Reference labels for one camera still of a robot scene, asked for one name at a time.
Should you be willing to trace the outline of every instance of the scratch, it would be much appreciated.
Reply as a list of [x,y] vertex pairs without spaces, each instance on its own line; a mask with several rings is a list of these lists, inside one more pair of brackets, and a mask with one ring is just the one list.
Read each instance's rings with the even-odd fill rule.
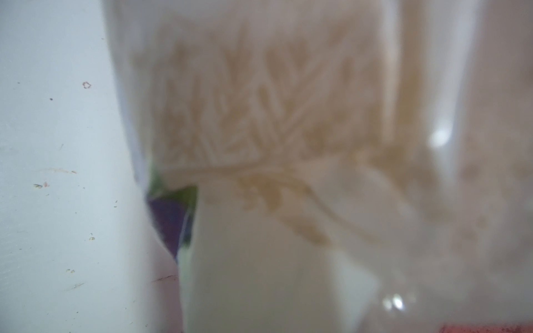
[[84,284],[85,284],[85,282],[77,283],[77,284],[75,284],[72,288],[69,288],[69,289],[67,289],[67,290],[74,290],[74,289],[77,289],[77,288],[83,286]]
[[62,168],[46,168],[46,169],[41,169],[39,171],[42,171],[42,172],[53,172],[53,173],[60,172],[60,173],[64,173],[64,174],[77,174],[77,172],[74,171],[74,170],[68,171],[68,170],[65,170],[65,169],[62,169]]
[[160,279],[154,280],[154,281],[152,281],[152,282],[160,282],[160,281],[165,281],[165,280],[176,281],[176,280],[177,280],[177,275],[169,275],[169,276],[167,276],[167,277],[160,278]]

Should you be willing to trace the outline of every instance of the stain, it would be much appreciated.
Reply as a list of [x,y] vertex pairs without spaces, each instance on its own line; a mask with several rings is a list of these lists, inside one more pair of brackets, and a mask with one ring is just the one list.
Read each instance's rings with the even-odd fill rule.
[[160,278],[160,279],[154,280],[152,282],[160,282],[160,281],[166,281],[166,280],[177,281],[177,275],[169,275],[167,277]]
[[7,147],[5,145],[0,145],[0,153],[2,155],[15,156],[18,153],[18,150],[13,147]]
[[517,178],[525,178],[533,173],[533,167],[523,161],[513,164],[511,170]]
[[463,181],[472,181],[475,180],[481,172],[480,164],[470,164],[465,166],[460,172],[459,175]]
[[46,169],[41,169],[39,171],[46,171],[46,172],[53,172],[53,173],[59,172],[59,173],[64,173],[64,174],[77,174],[76,171],[68,171],[63,168],[46,168]]
[[315,220],[304,216],[281,216],[279,220],[294,233],[318,246],[331,246],[331,240],[320,231]]
[[85,282],[80,282],[80,283],[77,283],[75,284],[72,288],[69,288],[68,290],[74,290],[74,289],[77,289],[81,286],[83,286],[85,284]]
[[480,229],[485,229],[488,225],[487,223],[487,219],[484,217],[484,216],[481,216],[479,217],[476,221],[475,221],[475,224],[478,228]]

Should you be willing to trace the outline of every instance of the white surface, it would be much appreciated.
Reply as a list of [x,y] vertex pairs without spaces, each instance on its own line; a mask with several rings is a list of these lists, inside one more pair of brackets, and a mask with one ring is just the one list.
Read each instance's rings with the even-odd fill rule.
[[0,2],[2,333],[178,332],[104,38],[97,0]]
[[[331,165],[321,160],[295,173],[323,193],[317,189],[327,186],[315,186],[331,179],[324,177]],[[356,264],[343,244],[329,243],[335,230],[326,224],[334,222],[318,220],[299,193],[286,191],[277,212],[265,214],[260,204],[242,208],[233,195],[239,186],[229,177],[199,185],[192,242],[179,254],[184,331],[355,333],[377,296],[378,277]],[[333,210],[342,214],[342,208]],[[300,218],[288,228],[289,218],[280,216]],[[323,224],[308,222],[313,219]]]

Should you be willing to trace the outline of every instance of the purple fabric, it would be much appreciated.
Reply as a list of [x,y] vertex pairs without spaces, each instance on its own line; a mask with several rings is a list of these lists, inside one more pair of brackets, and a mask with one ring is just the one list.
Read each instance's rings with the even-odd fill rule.
[[186,208],[176,200],[162,198],[148,200],[148,206],[152,211],[155,227],[163,243],[175,258],[187,212]]

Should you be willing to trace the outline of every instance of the white wall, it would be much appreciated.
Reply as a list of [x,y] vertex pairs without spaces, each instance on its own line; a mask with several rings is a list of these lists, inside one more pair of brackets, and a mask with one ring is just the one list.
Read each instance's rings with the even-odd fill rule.
[[99,1],[1,1],[0,332],[178,332],[177,281],[153,282],[173,274],[133,179]]

